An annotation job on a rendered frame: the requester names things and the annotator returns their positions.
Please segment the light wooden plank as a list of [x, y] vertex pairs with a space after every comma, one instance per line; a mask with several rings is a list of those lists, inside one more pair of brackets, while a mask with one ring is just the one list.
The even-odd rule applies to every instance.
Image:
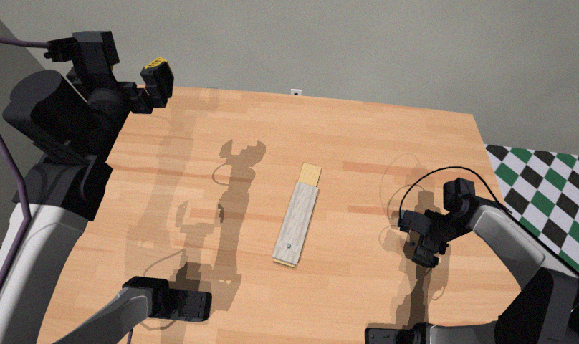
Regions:
[[[318, 181], [318, 178], [320, 175], [320, 170], [321, 170], [321, 167], [319, 167], [319, 166], [315, 166], [315, 165], [312, 165], [309, 163], [304, 163], [298, 182], [305, 183], [307, 185], [316, 187], [317, 181]], [[287, 267], [291, 267], [291, 268], [295, 267], [293, 264], [283, 262], [283, 261], [278, 260], [278, 259], [273, 259], [273, 262], [287, 266]]]

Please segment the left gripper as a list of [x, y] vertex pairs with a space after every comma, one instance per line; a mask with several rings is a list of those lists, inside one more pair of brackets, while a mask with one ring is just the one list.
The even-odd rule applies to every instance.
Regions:
[[130, 111], [134, 114], [151, 114], [153, 108], [165, 108], [168, 98], [172, 97], [174, 76], [167, 60], [156, 58], [143, 67], [140, 75], [145, 88], [137, 87], [135, 82], [117, 81], [119, 90], [103, 87], [86, 89], [74, 67], [71, 67], [66, 78], [84, 97], [92, 111], [109, 118], [120, 132]]

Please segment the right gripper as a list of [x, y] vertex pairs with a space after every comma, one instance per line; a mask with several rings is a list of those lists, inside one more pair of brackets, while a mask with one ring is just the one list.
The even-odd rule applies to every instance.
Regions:
[[444, 216], [444, 214], [427, 209], [424, 215], [432, 219], [433, 223], [429, 225], [429, 237], [426, 238], [420, 235], [418, 246], [413, 253], [412, 262], [421, 267], [434, 268], [439, 263], [439, 258], [434, 256], [434, 254], [439, 252], [439, 254], [444, 255], [446, 248], [449, 246], [447, 242], [456, 238], [450, 238], [441, 232], [439, 218]]

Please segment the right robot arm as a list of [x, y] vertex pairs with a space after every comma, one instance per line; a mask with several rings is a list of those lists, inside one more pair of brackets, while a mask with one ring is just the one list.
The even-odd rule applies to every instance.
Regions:
[[458, 238], [473, 231], [511, 272], [521, 292], [491, 323], [442, 326], [421, 322], [410, 330], [370, 328], [368, 344], [579, 344], [579, 305], [571, 311], [579, 303], [579, 273], [496, 201], [476, 196], [473, 181], [458, 177], [446, 182], [443, 199], [444, 209], [450, 212], [440, 218], [441, 232]]

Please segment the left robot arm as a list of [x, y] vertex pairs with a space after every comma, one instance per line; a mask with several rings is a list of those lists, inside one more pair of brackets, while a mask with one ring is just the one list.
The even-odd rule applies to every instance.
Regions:
[[[88, 90], [119, 90], [110, 68], [120, 62], [112, 32], [72, 37], [47, 45], [44, 57], [72, 61]], [[119, 131], [56, 70], [25, 77], [10, 100], [3, 119], [44, 154], [24, 178], [29, 213], [23, 216], [19, 189], [11, 200], [17, 205], [0, 249], [0, 344], [37, 344], [64, 264], [100, 207], [113, 171], [106, 160]], [[147, 317], [199, 323], [207, 297], [171, 289], [167, 279], [134, 276], [106, 306], [53, 344], [118, 344]]]

